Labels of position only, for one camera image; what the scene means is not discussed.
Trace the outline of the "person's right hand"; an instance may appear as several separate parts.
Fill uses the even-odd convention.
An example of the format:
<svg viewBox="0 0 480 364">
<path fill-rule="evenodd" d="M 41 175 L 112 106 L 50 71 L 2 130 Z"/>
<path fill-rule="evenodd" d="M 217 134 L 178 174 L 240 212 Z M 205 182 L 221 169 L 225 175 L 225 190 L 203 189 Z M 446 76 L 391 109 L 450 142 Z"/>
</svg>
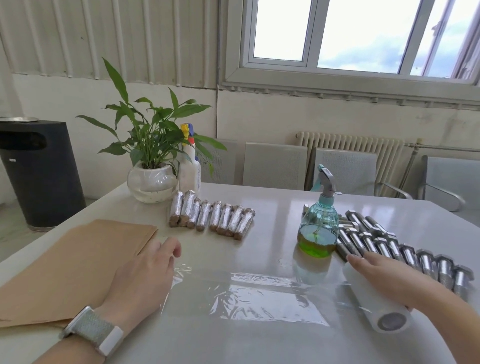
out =
<svg viewBox="0 0 480 364">
<path fill-rule="evenodd" d="M 374 271 L 357 271 L 380 294 L 408 309 L 419 309 L 426 289 L 434 281 L 398 260 L 382 255 L 382 262 Z"/>
</svg>

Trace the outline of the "clear plastic wrap roll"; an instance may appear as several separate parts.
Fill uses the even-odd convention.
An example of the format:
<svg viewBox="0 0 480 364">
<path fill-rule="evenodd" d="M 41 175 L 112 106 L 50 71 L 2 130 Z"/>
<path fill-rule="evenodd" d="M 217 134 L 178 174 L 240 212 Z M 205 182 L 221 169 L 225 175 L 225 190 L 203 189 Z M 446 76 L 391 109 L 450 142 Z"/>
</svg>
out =
<svg viewBox="0 0 480 364">
<path fill-rule="evenodd" d="M 339 283 L 313 285 L 288 277 L 182 266 L 176 269 L 166 312 L 328 328 L 334 327 L 335 314 L 356 314 L 381 334 L 400 333 L 411 325 L 410 311 L 378 293 L 350 264 L 343 274 Z"/>
</svg>

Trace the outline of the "person's right forearm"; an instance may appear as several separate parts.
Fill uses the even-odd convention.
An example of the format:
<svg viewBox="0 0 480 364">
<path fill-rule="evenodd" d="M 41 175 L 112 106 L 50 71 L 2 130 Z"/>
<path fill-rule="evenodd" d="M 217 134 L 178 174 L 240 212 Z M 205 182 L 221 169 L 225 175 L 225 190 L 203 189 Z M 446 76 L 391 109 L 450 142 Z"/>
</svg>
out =
<svg viewBox="0 0 480 364">
<path fill-rule="evenodd" d="M 480 364 L 480 315 L 464 300 L 431 279 L 414 282 L 409 306 L 435 326 L 457 364 Z"/>
</svg>

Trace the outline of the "person's left forearm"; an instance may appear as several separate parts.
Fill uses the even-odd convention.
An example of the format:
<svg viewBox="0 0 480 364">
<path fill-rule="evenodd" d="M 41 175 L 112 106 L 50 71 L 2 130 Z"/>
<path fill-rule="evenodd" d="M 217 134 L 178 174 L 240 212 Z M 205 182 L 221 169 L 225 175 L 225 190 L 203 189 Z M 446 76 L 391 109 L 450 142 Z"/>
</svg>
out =
<svg viewBox="0 0 480 364">
<path fill-rule="evenodd" d="M 32 364 L 104 364 L 106 356 L 94 345 L 78 335 L 58 341 Z"/>
</svg>

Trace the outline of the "row of bare steel bolts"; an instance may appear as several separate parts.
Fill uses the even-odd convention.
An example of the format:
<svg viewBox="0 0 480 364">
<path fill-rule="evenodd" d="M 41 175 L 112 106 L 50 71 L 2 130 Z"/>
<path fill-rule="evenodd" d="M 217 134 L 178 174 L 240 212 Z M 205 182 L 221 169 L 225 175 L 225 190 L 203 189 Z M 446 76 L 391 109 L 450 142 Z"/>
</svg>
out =
<svg viewBox="0 0 480 364">
<path fill-rule="evenodd" d="M 392 243 L 392 247 L 390 248 L 391 255 L 379 253 L 380 255 L 407 264 L 411 268 L 428 276 L 434 282 L 440 283 L 465 302 L 468 301 L 470 286 L 466 279 L 474 280 L 473 272 L 469 268 L 462 265 L 454 265 L 453 259 L 447 255 L 440 254 L 434 256 L 430 251 L 421 249 L 415 251 L 413 247 L 405 244 L 401 245 L 394 239 L 387 238 L 386 240 L 388 246 Z M 371 251 L 366 250 L 361 256 L 357 254 L 354 255 L 363 257 L 366 252 Z"/>
</svg>

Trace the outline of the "row of foil-wrapped bolts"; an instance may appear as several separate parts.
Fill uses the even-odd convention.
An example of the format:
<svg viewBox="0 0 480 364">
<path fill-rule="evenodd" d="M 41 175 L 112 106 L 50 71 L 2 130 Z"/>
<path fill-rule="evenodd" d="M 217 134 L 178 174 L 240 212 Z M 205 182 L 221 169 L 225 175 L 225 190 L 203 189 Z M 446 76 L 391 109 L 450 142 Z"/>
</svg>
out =
<svg viewBox="0 0 480 364">
<path fill-rule="evenodd" d="M 209 230 L 217 235 L 243 241 L 254 223 L 256 212 L 242 205 L 202 200 L 193 190 L 176 191 L 171 197 L 167 223 L 197 232 Z"/>
</svg>

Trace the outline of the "round glass vase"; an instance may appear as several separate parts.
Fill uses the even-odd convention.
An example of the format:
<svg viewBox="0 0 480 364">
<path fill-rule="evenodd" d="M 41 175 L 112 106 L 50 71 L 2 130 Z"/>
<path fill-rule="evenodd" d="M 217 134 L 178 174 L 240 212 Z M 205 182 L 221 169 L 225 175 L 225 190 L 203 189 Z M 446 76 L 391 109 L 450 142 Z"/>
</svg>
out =
<svg viewBox="0 0 480 364">
<path fill-rule="evenodd" d="M 129 171 L 126 183 L 133 197 L 146 204 L 169 200 L 178 189 L 177 177 L 169 164 L 151 169 L 143 168 L 139 161 Z"/>
</svg>

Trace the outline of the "grey perforated metal chair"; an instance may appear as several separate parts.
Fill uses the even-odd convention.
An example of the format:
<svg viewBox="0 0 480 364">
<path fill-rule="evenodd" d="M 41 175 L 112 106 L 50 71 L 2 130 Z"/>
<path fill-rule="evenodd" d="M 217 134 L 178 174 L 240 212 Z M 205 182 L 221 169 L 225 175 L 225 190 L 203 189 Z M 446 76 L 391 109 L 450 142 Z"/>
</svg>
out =
<svg viewBox="0 0 480 364">
<path fill-rule="evenodd" d="M 452 213 L 480 212 L 480 160 L 423 155 L 421 165 L 418 199 Z"/>
<path fill-rule="evenodd" d="M 303 191 L 307 157 L 305 146 L 247 142 L 242 185 Z"/>
<path fill-rule="evenodd" d="M 236 168 L 237 141 L 218 139 L 226 150 L 217 149 L 206 144 L 204 147 L 212 155 L 206 158 L 201 152 L 196 153 L 201 166 L 201 182 L 212 184 L 233 185 Z"/>
<path fill-rule="evenodd" d="M 320 190 L 316 183 L 318 167 L 322 165 L 333 174 L 337 193 L 380 197 L 383 190 L 389 189 L 400 197 L 412 200 L 413 197 L 409 193 L 398 187 L 385 181 L 376 181 L 376 162 L 377 155 L 374 153 L 313 148 L 307 166 L 304 190 Z"/>
</svg>

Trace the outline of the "brown paper sheets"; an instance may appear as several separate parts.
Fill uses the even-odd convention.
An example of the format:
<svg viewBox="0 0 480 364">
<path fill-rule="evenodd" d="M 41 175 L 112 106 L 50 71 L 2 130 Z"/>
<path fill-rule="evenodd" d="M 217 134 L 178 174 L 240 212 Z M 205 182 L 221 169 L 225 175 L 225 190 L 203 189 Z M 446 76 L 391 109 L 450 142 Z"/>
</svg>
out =
<svg viewBox="0 0 480 364">
<path fill-rule="evenodd" d="M 99 307 L 116 270 L 139 254 L 156 226 L 96 219 L 66 232 L 0 287 L 0 328 L 66 322 Z"/>
</svg>

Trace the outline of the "white grey wristwatch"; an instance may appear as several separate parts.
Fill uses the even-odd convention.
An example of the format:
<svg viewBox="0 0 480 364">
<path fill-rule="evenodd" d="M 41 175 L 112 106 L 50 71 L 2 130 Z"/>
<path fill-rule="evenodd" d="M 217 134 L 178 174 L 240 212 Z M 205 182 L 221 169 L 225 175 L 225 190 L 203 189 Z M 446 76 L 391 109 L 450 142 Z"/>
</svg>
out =
<svg viewBox="0 0 480 364">
<path fill-rule="evenodd" d="M 116 351 L 124 338 L 124 332 L 119 326 L 102 319 L 90 306 L 84 307 L 63 328 L 58 338 L 64 339 L 72 335 L 88 341 L 105 358 Z"/>
</svg>

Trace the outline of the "green leafy plant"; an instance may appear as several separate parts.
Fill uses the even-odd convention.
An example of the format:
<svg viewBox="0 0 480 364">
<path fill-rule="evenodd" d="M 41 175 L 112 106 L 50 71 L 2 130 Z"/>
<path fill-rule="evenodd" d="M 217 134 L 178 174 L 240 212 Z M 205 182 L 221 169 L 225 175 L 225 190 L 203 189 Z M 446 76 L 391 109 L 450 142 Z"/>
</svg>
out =
<svg viewBox="0 0 480 364">
<path fill-rule="evenodd" d="M 118 104 L 107 104 L 106 110 L 116 112 L 114 127 L 106 125 L 96 118 L 78 115 L 89 124 L 110 132 L 116 140 L 98 153 L 108 153 L 121 156 L 128 154 L 132 166 L 145 169 L 157 169 L 166 165 L 172 168 L 173 174 L 178 175 L 180 155 L 186 156 L 184 145 L 193 146 L 194 143 L 201 155 L 212 160 L 213 156 L 204 144 L 214 149 L 227 151 L 226 146 L 218 140 L 185 131 L 177 124 L 177 119 L 190 117 L 206 111 L 210 105 L 200 104 L 195 99 L 182 103 L 178 101 L 175 92 L 169 88 L 172 107 L 154 106 L 147 97 L 135 100 L 135 103 L 146 103 L 147 111 L 153 112 L 150 119 L 133 105 L 129 98 L 126 83 L 120 73 L 103 58 L 106 71 L 120 96 Z"/>
</svg>

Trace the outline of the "cream radiator pipe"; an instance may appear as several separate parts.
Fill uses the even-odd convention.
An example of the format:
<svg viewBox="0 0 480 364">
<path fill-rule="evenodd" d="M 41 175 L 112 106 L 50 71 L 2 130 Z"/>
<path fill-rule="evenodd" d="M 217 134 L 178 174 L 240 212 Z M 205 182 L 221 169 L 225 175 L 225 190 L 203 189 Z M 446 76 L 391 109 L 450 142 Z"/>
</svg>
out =
<svg viewBox="0 0 480 364">
<path fill-rule="evenodd" d="M 403 147 L 412 149 L 412 152 L 403 172 L 402 178 L 399 182 L 398 188 L 401 190 L 404 188 L 408 180 L 409 173 L 411 172 L 411 169 L 420 149 L 444 150 L 464 153 L 480 153 L 480 148 L 424 144 L 422 138 L 418 138 L 416 142 L 405 142 Z"/>
</svg>

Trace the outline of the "black trash bin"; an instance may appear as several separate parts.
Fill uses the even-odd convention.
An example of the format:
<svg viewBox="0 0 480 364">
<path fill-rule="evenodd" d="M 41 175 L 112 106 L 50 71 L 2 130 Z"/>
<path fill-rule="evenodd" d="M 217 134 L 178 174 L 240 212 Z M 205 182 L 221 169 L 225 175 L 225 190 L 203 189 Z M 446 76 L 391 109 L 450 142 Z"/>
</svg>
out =
<svg viewBox="0 0 480 364">
<path fill-rule="evenodd" d="M 48 232 L 87 206 L 66 122 L 0 117 L 0 158 L 29 229 Z"/>
</svg>

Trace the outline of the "white framed window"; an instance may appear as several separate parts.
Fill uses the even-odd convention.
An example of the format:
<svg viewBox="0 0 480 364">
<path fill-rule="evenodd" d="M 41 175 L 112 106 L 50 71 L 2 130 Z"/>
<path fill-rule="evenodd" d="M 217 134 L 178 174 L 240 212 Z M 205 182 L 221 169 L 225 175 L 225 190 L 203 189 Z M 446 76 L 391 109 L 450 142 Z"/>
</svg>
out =
<svg viewBox="0 0 480 364">
<path fill-rule="evenodd" d="M 221 85 L 480 107 L 480 0 L 219 0 Z"/>
</svg>

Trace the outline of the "cream wall radiator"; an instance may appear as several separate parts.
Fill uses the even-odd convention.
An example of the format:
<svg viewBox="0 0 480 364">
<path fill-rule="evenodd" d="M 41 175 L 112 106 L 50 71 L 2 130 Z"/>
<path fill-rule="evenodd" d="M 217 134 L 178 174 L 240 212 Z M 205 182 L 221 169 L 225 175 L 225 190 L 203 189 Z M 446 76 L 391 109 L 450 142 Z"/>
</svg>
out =
<svg viewBox="0 0 480 364">
<path fill-rule="evenodd" d="M 313 149 L 333 149 L 373 153 L 377 155 L 376 182 L 390 183 L 398 165 L 405 141 L 397 138 L 354 136 L 314 131 L 299 131 L 296 145 L 307 148 L 310 159 Z"/>
</svg>

